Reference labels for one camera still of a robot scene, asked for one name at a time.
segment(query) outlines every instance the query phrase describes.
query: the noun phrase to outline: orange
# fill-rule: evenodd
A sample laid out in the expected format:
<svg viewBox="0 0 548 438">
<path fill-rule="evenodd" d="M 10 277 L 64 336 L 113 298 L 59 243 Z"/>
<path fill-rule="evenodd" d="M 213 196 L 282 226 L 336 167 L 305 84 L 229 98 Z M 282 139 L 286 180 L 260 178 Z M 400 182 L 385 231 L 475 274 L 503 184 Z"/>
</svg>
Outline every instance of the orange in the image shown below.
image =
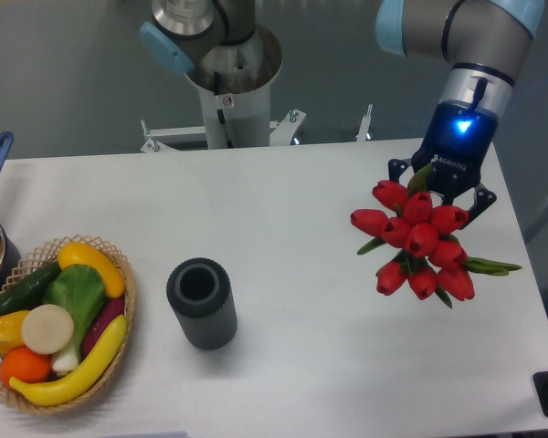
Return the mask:
<svg viewBox="0 0 548 438">
<path fill-rule="evenodd" d="M 0 380 L 9 389 L 10 378 L 16 377 L 25 383 L 40 383 L 47 381 L 51 371 L 49 356 L 36 354 L 27 347 L 13 349 L 2 359 Z"/>
</svg>

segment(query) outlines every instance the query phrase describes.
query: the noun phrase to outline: tulip bouquet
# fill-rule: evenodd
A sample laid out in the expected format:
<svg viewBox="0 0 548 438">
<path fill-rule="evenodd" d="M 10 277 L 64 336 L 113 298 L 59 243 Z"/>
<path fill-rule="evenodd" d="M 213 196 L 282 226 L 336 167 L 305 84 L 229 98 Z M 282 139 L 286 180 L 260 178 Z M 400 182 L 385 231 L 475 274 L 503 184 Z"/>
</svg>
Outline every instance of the tulip bouquet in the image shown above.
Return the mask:
<svg viewBox="0 0 548 438">
<path fill-rule="evenodd" d="M 433 206 L 426 185 L 431 170 L 430 163 L 414 174 L 407 187 L 380 181 L 373 188 L 372 195 L 394 217 L 382 210 L 361 209 L 351 214 L 351 222 L 374 238 L 358 255 L 385 244 L 400 250 L 376 274 L 380 294 L 392 295 L 407 281 L 421 300 L 435 294 L 452 308 L 449 295 L 459 301 L 475 297 L 469 272 L 507 276 L 522 267 L 467 255 L 452 233 L 467 223 L 469 213 L 455 205 Z"/>
</svg>

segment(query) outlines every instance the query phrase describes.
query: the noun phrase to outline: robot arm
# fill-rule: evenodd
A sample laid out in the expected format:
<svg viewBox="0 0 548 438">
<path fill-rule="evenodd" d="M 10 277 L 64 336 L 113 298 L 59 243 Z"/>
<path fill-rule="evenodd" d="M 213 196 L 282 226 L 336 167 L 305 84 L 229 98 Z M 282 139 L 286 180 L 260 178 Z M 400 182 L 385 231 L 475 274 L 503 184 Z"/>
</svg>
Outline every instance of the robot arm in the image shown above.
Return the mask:
<svg viewBox="0 0 548 438">
<path fill-rule="evenodd" d="M 469 220 L 495 201 L 480 168 L 542 12 L 543 0 L 384 0 L 376 20 L 381 48 L 453 64 L 422 146 L 411 160 L 390 162 L 390 179 L 433 162 L 428 190 L 443 203 L 476 189 Z"/>
<path fill-rule="evenodd" d="M 256 28 L 254 0 L 153 0 L 153 22 L 141 38 L 153 56 L 175 73 L 197 68 L 219 45 L 235 46 Z"/>
</svg>

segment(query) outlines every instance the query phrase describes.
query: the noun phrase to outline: toy vegetable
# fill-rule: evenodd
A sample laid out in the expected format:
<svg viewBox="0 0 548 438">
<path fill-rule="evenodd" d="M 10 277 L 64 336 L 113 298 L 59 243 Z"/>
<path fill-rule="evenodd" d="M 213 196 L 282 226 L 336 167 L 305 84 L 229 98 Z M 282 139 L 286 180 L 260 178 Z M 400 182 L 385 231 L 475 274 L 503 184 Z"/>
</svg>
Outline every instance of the toy vegetable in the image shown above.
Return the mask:
<svg viewBox="0 0 548 438">
<path fill-rule="evenodd" d="M 22 323 L 25 345 L 38 354 L 61 351 L 73 336 L 73 318 L 53 304 L 33 308 Z"/>
<path fill-rule="evenodd" d="M 11 389 L 11 378 L 27 383 L 47 381 L 50 363 L 48 356 L 37 354 L 27 347 L 13 349 L 2 360 L 0 380 L 8 389 Z"/>
<path fill-rule="evenodd" d="M 52 358 L 55 372 L 69 372 L 79 364 L 81 341 L 100 313 L 104 298 L 100 274 L 86 265 L 66 267 L 48 289 L 43 302 L 66 309 L 74 325 L 71 342 Z"/>
<path fill-rule="evenodd" d="M 110 323 L 116 319 L 116 317 L 124 314 L 124 307 L 125 304 L 122 298 L 113 299 L 104 306 L 100 315 L 96 319 L 93 326 L 91 326 L 90 331 L 88 331 L 88 334 L 83 340 L 83 344 L 81 345 L 81 353 L 83 353 L 83 357 L 90 354 L 91 350 L 103 333 L 103 330 L 105 330 Z"/>
<path fill-rule="evenodd" d="M 0 354 L 5 355 L 25 345 L 22 340 L 22 321 L 28 315 L 28 310 L 9 313 L 0 317 Z"/>
<path fill-rule="evenodd" d="M 57 263 L 40 267 L 0 294 L 0 317 L 41 304 L 48 284 L 61 273 Z"/>
<path fill-rule="evenodd" d="M 124 293 L 124 280 L 116 266 L 98 249 L 81 242 L 69 242 L 58 252 L 57 260 L 61 269 L 72 265 L 93 267 L 101 275 L 106 296 L 120 297 Z"/>
</svg>

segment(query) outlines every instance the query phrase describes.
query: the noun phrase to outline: black cylinder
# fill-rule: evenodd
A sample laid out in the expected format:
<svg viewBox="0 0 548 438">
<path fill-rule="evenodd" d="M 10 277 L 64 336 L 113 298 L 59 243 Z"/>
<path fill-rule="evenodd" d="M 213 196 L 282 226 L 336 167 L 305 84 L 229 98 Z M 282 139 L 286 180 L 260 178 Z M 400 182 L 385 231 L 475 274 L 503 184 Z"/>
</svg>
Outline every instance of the black cylinder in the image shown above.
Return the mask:
<svg viewBox="0 0 548 438">
<path fill-rule="evenodd" d="M 207 258 L 177 266 L 166 296 L 184 335 L 199 349 L 218 349 L 236 334 L 237 315 L 226 270 Z"/>
</svg>

